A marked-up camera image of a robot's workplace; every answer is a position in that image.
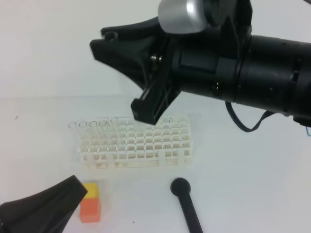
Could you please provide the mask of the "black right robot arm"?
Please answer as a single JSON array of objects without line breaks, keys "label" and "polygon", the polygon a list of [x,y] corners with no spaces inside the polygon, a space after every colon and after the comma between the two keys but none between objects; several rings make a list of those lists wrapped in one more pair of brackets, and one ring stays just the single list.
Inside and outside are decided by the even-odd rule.
[{"label": "black right robot arm", "polygon": [[280,113],[311,124],[311,46],[255,36],[248,0],[163,0],[158,20],[169,39],[158,72],[131,108],[138,121],[156,124],[180,92]]}]

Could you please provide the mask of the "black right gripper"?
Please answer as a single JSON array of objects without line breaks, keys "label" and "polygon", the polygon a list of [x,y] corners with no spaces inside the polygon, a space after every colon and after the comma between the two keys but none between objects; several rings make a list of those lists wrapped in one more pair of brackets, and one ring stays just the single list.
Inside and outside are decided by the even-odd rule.
[{"label": "black right gripper", "polygon": [[243,33],[169,35],[159,20],[101,29],[90,42],[95,60],[119,71],[141,89],[131,103],[136,121],[156,125],[180,92],[227,102],[236,99]]}]

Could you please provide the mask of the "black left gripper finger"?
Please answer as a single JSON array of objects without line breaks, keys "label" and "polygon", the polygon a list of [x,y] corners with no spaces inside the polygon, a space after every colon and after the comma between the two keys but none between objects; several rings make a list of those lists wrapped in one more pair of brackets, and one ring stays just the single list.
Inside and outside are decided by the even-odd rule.
[{"label": "black left gripper finger", "polygon": [[0,205],[2,233],[61,233],[87,194],[71,176],[35,195]]}]

